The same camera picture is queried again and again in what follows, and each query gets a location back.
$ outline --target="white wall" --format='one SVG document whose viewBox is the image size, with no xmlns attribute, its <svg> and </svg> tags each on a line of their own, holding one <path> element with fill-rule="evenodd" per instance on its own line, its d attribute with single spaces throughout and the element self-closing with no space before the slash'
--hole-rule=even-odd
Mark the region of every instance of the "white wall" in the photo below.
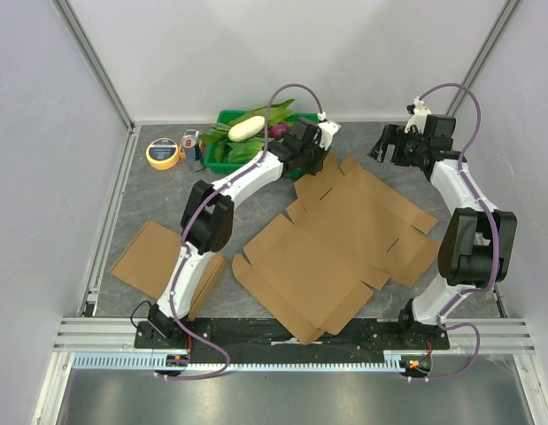
<svg viewBox="0 0 548 425">
<path fill-rule="evenodd" d="M 463 79 L 504 1 L 71 3 L 134 120 L 200 122 L 288 82 L 310 85 L 340 120 L 403 119 L 415 96 Z"/>
<path fill-rule="evenodd" d="M 27 424 L 126 140 L 50 0 L 0 0 L 0 425 Z"/>
<path fill-rule="evenodd" d="M 483 124 L 467 154 L 473 176 L 500 209 L 518 217 L 500 290 L 510 313 L 527 320 L 548 375 L 548 0 L 522 3 L 475 94 Z M 465 143 L 475 124 L 471 101 L 458 120 L 456 136 Z"/>
</svg>

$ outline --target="white radish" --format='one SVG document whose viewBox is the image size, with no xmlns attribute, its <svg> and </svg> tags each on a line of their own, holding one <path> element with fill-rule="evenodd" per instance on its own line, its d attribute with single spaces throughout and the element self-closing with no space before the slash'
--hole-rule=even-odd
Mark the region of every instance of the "white radish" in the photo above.
<svg viewBox="0 0 548 425">
<path fill-rule="evenodd" d="M 232 142 L 241 142 L 255 136 L 264 129 L 266 119 L 261 116 L 248 118 L 228 130 L 228 138 Z"/>
</svg>

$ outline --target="yellow tape roll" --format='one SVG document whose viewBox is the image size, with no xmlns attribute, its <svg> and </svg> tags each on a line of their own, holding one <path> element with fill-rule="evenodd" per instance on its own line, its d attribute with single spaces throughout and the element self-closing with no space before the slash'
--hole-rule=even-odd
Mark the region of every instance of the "yellow tape roll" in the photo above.
<svg viewBox="0 0 548 425">
<path fill-rule="evenodd" d="M 181 147 L 167 137 L 153 141 L 146 149 L 146 158 L 156 170 L 168 170 L 177 164 L 179 157 L 185 158 Z"/>
</svg>

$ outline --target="leaf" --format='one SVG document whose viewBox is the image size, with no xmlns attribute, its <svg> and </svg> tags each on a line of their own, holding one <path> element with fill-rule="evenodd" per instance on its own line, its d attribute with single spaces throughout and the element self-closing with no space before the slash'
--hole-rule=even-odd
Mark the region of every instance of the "leaf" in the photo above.
<svg viewBox="0 0 548 425">
<path fill-rule="evenodd" d="M 264 142 L 261 140 L 243 143 L 227 143 L 227 145 L 230 147 L 228 162 L 236 164 L 250 161 L 264 148 Z"/>
<path fill-rule="evenodd" d="M 211 134 L 212 135 L 221 135 L 223 137 L 227 137 L 228 136 L 228 130 L 213 127 L 213 128 L 211 128 Z"/>
<path fill-rule="evenodd" d="M 276 114 L 272 114 L 269 119 L 267 120 L 267 125 L 269 127 L 277 126 L 280 122 L 283 120 L 286 120 L 291 115 L 293 115 L 293 111 L 291 109 L 282 109 L 276 112 Z"/>
<path fill-rule="evenodd" d="M 245 140 L 244 142 L 245 143 L 259 142 L 264 144 L 264 136 L 258 137 L 255 135 L 254 137 L 251 137 L 250 139 Z"/>
<path fill-rule="evenodd" d="M 211 129 L 211 134 L 212 134 L 213 137 L 217 137 L 219 139 L 224 139 L 225 137 L 228 137 L 228 132 L 224 133 L 222 131 L 215 130 L 214 128 Z"/>
<path fill-rule="evenodd" d="M 224 135 L 207 135 L 205 133 L 201 134 L 199 137 L 203 143 L 216 143 L 225 139 Z"/>
<path fill-rule="evenodd" d="M 276 110 L 285 110 L 288 108 L 288 106 L 290 104 L 292 104 L 293 102 L 295 102 L 295 99 L 288 99 L 286 100 L 285 102 L 282 102 L 280 104 L 272 104 L 272 106 L 270 107 L 270 116 L 276 114 Z M 263 117 L 264 115 L 266 115 L 266 107 L 265 106 L 262 106 L 261 108 L 258 108 L 258 109 L 254 109 L 252 111 L 248 111 L 247 113 L 245 113 L 243 116 L 241 117 L 238 117 L 237 119 L 235 120 L 232 120 L 228 123 L 229 126 L 233 127 L 235 126 L 236 124 L 239 124 L 243 121 L 246 121 L 248 118 L 252 118 L 252 117 L 256 117 L 256 116 L 260 116 L 260 117 Z"/>
<path fill-rule="evenodd" d="M 223 124 L 222 122 L 217 122 L 216 124 L 212 124 L 212 127 L 217 130 L 224 130 L 228 133 L 228 130 L 230 129 L 230 126 L 227 124 Z"/>
<path fill-rule="evenodd" d="M 214 147 L 214 161 L 215 162 L 222 162 L 224 159 L 224 152 L 227 149 L 227 143 L 226 139 L 222 142 L 217 143 L 217 145 Z"/>
</svg>

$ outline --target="cardboard box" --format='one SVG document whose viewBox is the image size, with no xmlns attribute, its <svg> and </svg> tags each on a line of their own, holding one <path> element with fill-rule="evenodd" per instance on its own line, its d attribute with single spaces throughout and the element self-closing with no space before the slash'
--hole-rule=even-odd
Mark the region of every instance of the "cardboard box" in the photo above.
<svg viewBox="0 0 548 425">
<path fill-rule="evenodd" d="M 175 268 L 180 245 L 180 235 L 155 221 L 148 221 L 116 260 L 110 273 L 147 296 L 158 299 Z M 195 319 L 226 266 L 227 261 L 220 254 L 211 259 L 191 300 L 190 320 Z"/>
<path fill-rule="evenodd" d="M 412 287 L 440 243 L 436 219 L 364 170 L 329 153 L 295 183 L 290 220 L 277 216 L 233 259 L 236 279 L 299 341 L 337 334 L 393 279 Z"/>
</svg>

